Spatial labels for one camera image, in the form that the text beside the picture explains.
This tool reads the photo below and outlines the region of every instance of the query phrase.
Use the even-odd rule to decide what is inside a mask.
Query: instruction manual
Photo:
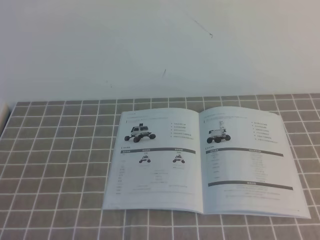
[[[310,218],[281,117],[233,106],[123,112],[103,209]]]

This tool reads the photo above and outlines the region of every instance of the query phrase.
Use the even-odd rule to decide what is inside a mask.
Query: white grid line
[[[53,141],[52,141],[52,143],[51,143],[50,152],[52,151],[52,148],[53,148],[53,146],[54,146],[55,137],[57,136],[57,132],[58,132],[58,128],[55,130],[54,138],[53,138]],[[29,220],[28,220],[28,223],[27,223],[27,230],[26,230],[25,233],[24,233],[23,240],[26,239],[26,236],[27,236],[27,233],[28,233],[28,228],[30,227],[30,222],[31,222],[31,219],[32,219],[34,210],[35,210],[35,206],[36,206],[37,200],[38,200],[40,188],[41,188],[41,185],[42,185],[42,182],[43,182],[43,179],[44,179],[44,176],[45,176],[45,172],[46,172],[46,169],[47,169],[47,166],[48,166],[48,161],[49,161],[49,155],[48,155],[48,157],[47,157],[47,159],[46,159],[46,163],[45,163],[45,165],[44,165],[42,177],[41,177],[41,180],[40,180],[40,183],[39,183],[39,187],[38,187],[37,193],[36,193],[35,198],[34,198],[34,202],[33,202],[33,205],[32,205],[31,214],[30,214],[30,216],[29,216]]]
[[[283,125],[283,127],[284,127],[285,132],[287,133],[288,131],[287,131],[286,126]],[[289,141],[290,145],[292,145],[292,142],[291,142],[291,139],[290,139],[289,136],[288,136],[288,141]],[[297,156],[296,151],[295,151],[295,148],[293,147],[292,149],[293,149],[294,154]],[[304,175],[303,173],[302,173],[302,175],[303,175],[303,179],[304,179],[304,181],[305,181],[305,184],[306,184],[307,187],[309,188],[309,185],[308,185],[308,183],[307,183],[307,180],[306,180],[306,178],[305,178],[305,175]],[[311,197],[311,200],[312,200],[313,204],[315,204],[315,201],[314,201],[314,199],[313,199],[313,196],[312,196],[310,190],[309,190],[309,194],[310,194],[310,197]],[[303,240],[302,235],[301,235],[301,232],[300,232],[300,228],[299,228],[299,226],[298,226],[298,222],[297,222],[297,219],[296,219],[296,218],[294,218],[294,222],[295,222],[296,228],[297,228],[297,230],[298,230],[299,237],[301,238],[301,240]]]
[[[100,104],[98,104],[97,113],[99,113],[99,109],[100,109]],[[98,116],[95,118],[95,126],[93,128],[93,135],[96,134],[97,122],[98,122]],[[88,168],[89,168],[89,162],[90,162],[93,143],[94,143],[94,138],[92,138],[91,144],[90,144],[90,151],[89,151],[89,156],[88,156],[88,160],[87,160],[87,163],[86,163],[86,169],[85,169],[85,174],[84,174],[85,176],[87,176],[87,173],[88,173]],[[72,235],[72,239],[73,240],[75,239],[75,235],[76,235],[76,227],[77,227],[77,224],[78,224],[78,218],[79,218],[80,208],[81,208],[81,204],[82,204],[82,198],[83,198],[83,195],[84,195],[85,185],[86,185],[86,178],[84,178],[84,180],[83,180],[79,206],[78,206],[78,210],[77,210],[76,217],[75,217],[74,230],[73,230],[73,235]]]
[[[175,228],[174,228],[174,211],[171,210],[171,232],[172,232],[172,240],[175,240]]]
[[[47,109],[47,105],[44,107],[44,111],[43,111],[43,115],[42,115],[42,117],[41,117],[40,125],[42,124],[42,121],[44,120],[44,115],[45,115],[45,111],[46,111],[46,109]],[[31,145],[31,149],[34,148],[35,142],[36,142],[36,139],[33,140],[32,145]],[[26,170],[27,163],[28,163],[28,161],[29,161],[30,155],[31,155],[31,151],[29,152],[29,154],[28,154],[28,156],[27,156],[26,163],[25,163],[25,165],[24,165],[24,167],[23,167],[21,176],[23,176],[24,173],[25,173],[25,170]],[[3,227],[4,227],[4,228],[5,228],[6,225],[7,225],[7,222],[8,222],[8,219],[9,219],[9,215],[10,215],[10,212],[11,212],[12,207],[13,207],[13,205],[14,205],[14,202],[15,202],[15,199],[16,199],[17,192],[18,192],[18,189],[19,189],[19,187],[20,187],[21,181],[22,181],[22,178],[19,180],[19,183],[18,183],[18,185],[16,186],[15,194],[14,194],[14,196],[13,196],[13,198],[12,198],[11,205],[10,205],[10,209],[9,209],[9,211],[8,211],[8,214],[7,214],[7,216],[6,216],[5,222],[4,222],[4,224],[3,224]],[[1,234],[0,234],[0,239],[1,239],[2,236],[3,236],[3,233],[4,233],[4,231],[1,232]]]
[[[293,103],[294,103],[295,108],[298,109],[298,108],[297,108],[297,105],[296,105],[296,101],[293,101]],[[306,128],[306,126],[305,126],[304,123],[302,123],[302,125],[303,125],[303,127],[304,127],[304,129],[305,129],[305,131],[306,131],[306,133],[307,133],[307,136],[308,136],[308,138],[309,138],[309,141],[310,141],[310,143],[311,143],[311,146],[312,146],[312,148],[313,148],[313,150],[314,150],[314,152],[315,152],[315,155],[316,155],[316,157],[317,157],[317,159],[318,159],[318,162],[319,162],[319,164],[320,164],[318,153],[317,153],[317,151],[316,151],[315,146],[312,144],[312,140],[311,140],[310,135],[309,135],[309,133],[308,133],[308,131],[307,131],[307,128]],[[311,195],[311,199],[312,199],[313,204],[315,205],[316,203],[315,203],[314,198],[313,198],[312,195]],[[316,210],[316,213],[317,213],[317,215],[318,215],[318,218],[320,219],[320,214],[319,214],[318,208],[316,207],[315,210]]]
[[[73,137],[76,136],[76,132],[77,132],[77,129],[78,129],[80,114],[81,114],[81,110],[82,110],[82,103],[83,103],[83,102],[81,101],[80,111],[79,111],[79,115],[78,115],[78,119],[77,119],[77,123],[76,123],[77,126],[75,127],[75,131],[74,131]],[[70,149],[73,148],[74,142],[75,142],[75,140],[73,139],[73,140],[72,140],[72,143],[71,143]],[[70,151],[69,154],[68,154],[68,159],[67,159],[67,162],[66,162],[66,167],[65,167],[65,169],[64,169],[63,179],[62,179],[62,182],[61,182],[61,185],[60,185],[60,191],[59,191],[59,193],[58,193],[58,197],[57,197],[57,200],[56,200],[55,211],[54,211],[54,213],[53,213],[52,222],[51,222],[51,226],[50,226],[50,231],[49,231],[49,234],[48,234],[48,239],[50,239],[50,236],[51,236],[51,233],[52,233],[52,229],[53,229],[53,227],[54,227],[55,217],[56,217],[56,213],[57,213],[57,209],[58,209],[58,204],[59,204],[59,200],[60,200],[62,188],[63,188],[64,182],[65,182],[65,176],[66,176],[66,173],[67,173],[68,163],[69,163],[69,160],[70,160],[71,152],[72,152],[72,151]]]
[[[260,106],[259,106],[259,101],[258,101],[257,95],[255,95],[255,99],[256,99],[256,104],[258,105],[258,109],[260,110]],[[275,231],[275,228],[274,228],[274,225],[273,225],[273,222],[272,222],[272,219],[271,219],[270,216],[269,216],[269,220],[270,220],[270,223],[271,223],[274,239],[277,240],[276,231]]]

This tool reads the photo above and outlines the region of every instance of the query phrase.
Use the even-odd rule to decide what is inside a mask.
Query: grid pattern fabric
[[[101,210],[123,111],[282,116],[312,219]],[[0,139],[1,240],[319,240],[320,93],[18,102]]]

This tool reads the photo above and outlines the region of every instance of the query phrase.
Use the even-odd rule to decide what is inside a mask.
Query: booklet page
[[[199,115],[205,213],[309,217],[281,118],[242,107]]]
[[[199,114],[122,113],[103,208],[203,212]]]

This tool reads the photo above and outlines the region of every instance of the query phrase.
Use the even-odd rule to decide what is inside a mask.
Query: wall scratch mark
[[[162,74],[162,79],[164,79],[165,75],[166,75],[166,71],[167,69],[164,70],[163,74]]]
[[[207,32],[209,35],[211,35],[211,38],[213,38],[213,35],[211,32],[209,32],[204,26],[202,26],[197,20],[195,20],[192,16],[189,16],[188,14],[186,14],[192,21],[194,21],[200,28],[202,28],[202,30],[204,30],[205,32]]]

